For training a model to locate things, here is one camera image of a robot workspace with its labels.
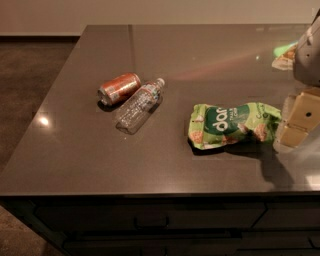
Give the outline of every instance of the cabinet drawer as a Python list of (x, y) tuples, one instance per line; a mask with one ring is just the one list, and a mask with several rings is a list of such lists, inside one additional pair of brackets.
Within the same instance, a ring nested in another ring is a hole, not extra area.
[(269, 203), (254, 228), (319, 228), (319, 203)]
[(233, 254), (240, 239), (159, 239), (66, 242), (75, 256), (215, 256)]
[(312, 249), (308, 231), (242, 232), (242, 250)]
[(54, 231), (249, 228), (264, 209), (260, 203), (45, 206), (35, 215)]

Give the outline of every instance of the dark gray countertop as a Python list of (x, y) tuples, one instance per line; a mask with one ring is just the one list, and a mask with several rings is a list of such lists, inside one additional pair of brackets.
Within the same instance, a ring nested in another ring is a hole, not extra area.
[[(273, 49), (306, 28), (88, 26), (1, 175), (0, 196), (318, 193), (319, 129), (290, 154), (248, 144), (197, 155), (186, 132), (198, 103), (281, 108), (303, 85), (271, 68)], [(126, 135), (115, 128), (115, 111), (97, 106), (96, 92), (132, 71), (167, 86), (155, 113)]]

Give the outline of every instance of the drawer handle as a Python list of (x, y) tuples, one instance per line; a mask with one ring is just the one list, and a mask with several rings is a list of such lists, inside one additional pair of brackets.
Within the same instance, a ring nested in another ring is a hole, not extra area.
[(165, 223), (163, 225), (159, 225), (159, 226), (143, 226), (143, 225), (140, 225), (138, 223), (138, 218), (137, 217), (134, 217), (133, 223), (134, 223), (135, 229), (137, 229), (137, 230), (166, 229), (169, 226), (169, 217), (166, 216)]

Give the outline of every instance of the floor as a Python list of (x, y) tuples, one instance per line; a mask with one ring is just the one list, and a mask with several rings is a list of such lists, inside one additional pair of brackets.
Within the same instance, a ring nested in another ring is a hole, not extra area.
[[(0, 37), (0, 175), (75, 45), (75, 39)], [(1, 256), (62, 254), (0, 206)]]

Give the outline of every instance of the crumpled chip bag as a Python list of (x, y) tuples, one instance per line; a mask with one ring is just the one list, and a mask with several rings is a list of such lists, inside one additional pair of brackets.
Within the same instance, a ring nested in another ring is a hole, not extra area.
[(281, 121), (280, 110), (263, 103), (235, 108), (194, 106), (188, 137), (198, 149), (212, 149), (240, 141), (273, 142)]

